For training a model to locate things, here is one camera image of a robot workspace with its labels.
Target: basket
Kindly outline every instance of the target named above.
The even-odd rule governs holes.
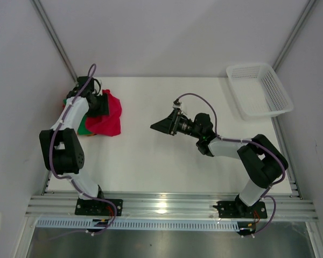
[[[244,120],[275,117],[293,110],[292,100],[269,64],[229,66],[226,73]]]

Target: table surface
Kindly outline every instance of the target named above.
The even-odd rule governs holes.
[[[279,149],[270,118],[244,121],[235,106],[226,78],[99,77],[121,101],[121,130],[115,137],[79,136],[90,177],[103,191],[237,193],[249,176],[240,160],[203,156],[197,139],[178,133],[166,135],[150,125],[172,112],[173,101],[193,92],[208,100],[218,118],[218,133],[224,137],[252,138],[262,133]],[[194,96],[181,99],[188,118],[209,113],[209,107]],[[49,190],[73,190],[65,180],[52,177]],[[288,177],[271,194],[292,193]]]

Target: black mounting bracket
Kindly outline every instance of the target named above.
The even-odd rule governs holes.
[[[106,199],[111,201],[117,210],[118,217],[121,216],[123,210],[123,200],[122,199]],[[114,208],[108,204],[101,202],[99,200],[83,200],[78,198],[75,207],[75,215],[82,216],[111,216],[110,209],[114,211]]]
[[[266,219],[267,211],[264,202],[257,202],[244,214],[240,213],[234,200],[221,200],[217,205],[213,205],[219,212],[219,218],[223,219],[254,219],[254,211],[261,219]]]

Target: gray wall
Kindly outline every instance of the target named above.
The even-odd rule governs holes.
[[[301,193],[314,200],[323,233],[323,0],[278,73],[294,102],[282,127]]]
[[[72,81],[28,0],[0,1],[0,258],[10,257],[45,175],[38,134]]]
[[[226,76],[272,65],[307,0],[42,0],[75,70],[105,76]]]

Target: cloth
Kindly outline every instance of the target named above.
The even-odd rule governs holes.
[[[110,90],[102,90],[102,92],[103,94],[108,94],[110,114],[107,116],[87,117],[85,127],[88,131],[95,134],[107,136],[119,135],[121,133],[121,102],[110,93]]]

